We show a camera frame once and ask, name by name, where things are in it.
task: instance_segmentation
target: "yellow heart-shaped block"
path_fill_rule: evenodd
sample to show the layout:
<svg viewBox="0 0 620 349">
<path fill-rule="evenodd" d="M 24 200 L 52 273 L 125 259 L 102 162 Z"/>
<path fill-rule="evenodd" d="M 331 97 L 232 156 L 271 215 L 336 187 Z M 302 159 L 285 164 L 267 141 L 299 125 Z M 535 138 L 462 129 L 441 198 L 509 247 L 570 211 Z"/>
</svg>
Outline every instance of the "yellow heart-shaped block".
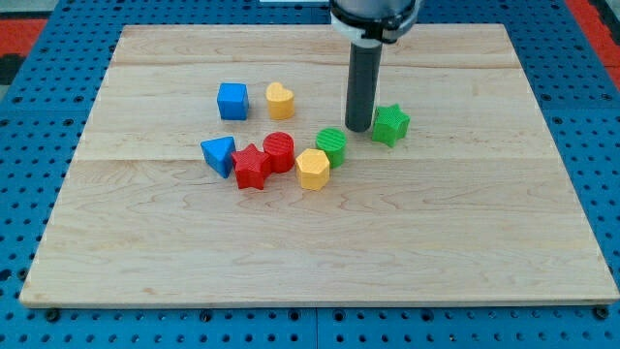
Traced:
<svg viewBox="0 0 620 349">
<path fill-rule="evenodd" d="M 282 83 L 273 82 L 265 93 L 269 115 L 274 120 L 288 119 L 295 113 L 295 94 Z"/>
</svg>

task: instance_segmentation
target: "blue triangular prism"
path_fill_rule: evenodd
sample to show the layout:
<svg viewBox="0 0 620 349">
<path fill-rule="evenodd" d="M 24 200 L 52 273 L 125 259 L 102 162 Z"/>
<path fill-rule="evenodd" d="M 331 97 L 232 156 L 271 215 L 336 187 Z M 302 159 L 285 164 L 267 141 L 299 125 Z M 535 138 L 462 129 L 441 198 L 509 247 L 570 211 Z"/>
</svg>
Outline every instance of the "blue triangular prism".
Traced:
<svg viewBox="0 0 620 349">
<path fill-rule="evenodd" d="M 224 137 L 201 143 L 204 161 L 223 178 L 228 178 L 233 169 L 231 154 L 236 151 L 233 137 Z"/>
</svg>

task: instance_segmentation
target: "green star-shaped block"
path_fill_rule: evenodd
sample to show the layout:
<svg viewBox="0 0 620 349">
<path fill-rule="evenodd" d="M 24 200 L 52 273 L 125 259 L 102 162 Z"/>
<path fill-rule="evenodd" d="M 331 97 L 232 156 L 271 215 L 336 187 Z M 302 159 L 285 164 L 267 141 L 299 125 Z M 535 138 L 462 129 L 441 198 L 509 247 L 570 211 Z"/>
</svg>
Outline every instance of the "green star-shaped block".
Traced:
<svg viewBox="0 0 620 349">
<path fill-rule="evenodd" d="M 372 140 L 394 147 L 396 141 L 407 136 L 410 117 L 400 106 L 377 107 L 375 127 L 372 131 Z"/>
</svg>

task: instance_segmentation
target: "black cylindrical end effector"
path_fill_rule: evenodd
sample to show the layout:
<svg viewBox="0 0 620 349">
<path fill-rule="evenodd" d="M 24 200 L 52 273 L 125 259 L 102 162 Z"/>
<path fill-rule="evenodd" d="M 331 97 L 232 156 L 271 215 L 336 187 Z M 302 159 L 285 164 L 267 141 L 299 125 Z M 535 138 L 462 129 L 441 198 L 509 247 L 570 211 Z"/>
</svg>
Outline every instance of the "black cylindrical end effector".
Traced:
<svg viewBox="0 0 620 349">
<path fill-rule="evenodd" d="M 382 46 L 360 48 L 351 44 L 345 124 L 354 132 L 366 131 L 372 122 Z"/>
</svg>

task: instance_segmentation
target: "red star-shaped block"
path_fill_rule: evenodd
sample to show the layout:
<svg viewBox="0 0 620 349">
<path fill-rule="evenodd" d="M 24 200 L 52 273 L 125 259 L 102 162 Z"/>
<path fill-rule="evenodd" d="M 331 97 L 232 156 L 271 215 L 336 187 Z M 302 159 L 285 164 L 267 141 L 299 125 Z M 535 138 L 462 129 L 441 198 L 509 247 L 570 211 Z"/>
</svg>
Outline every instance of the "red star-shaped block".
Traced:
<svg viewBox="0 0 620 349">
<path fill-rule="evenodd" d="M 239 189 L 253 187 L 263 190 L 264 180 L 271 175 L 269 155 L 250 144 L 241 151 L 234 151 L 231 157 Z"/>
</svg>

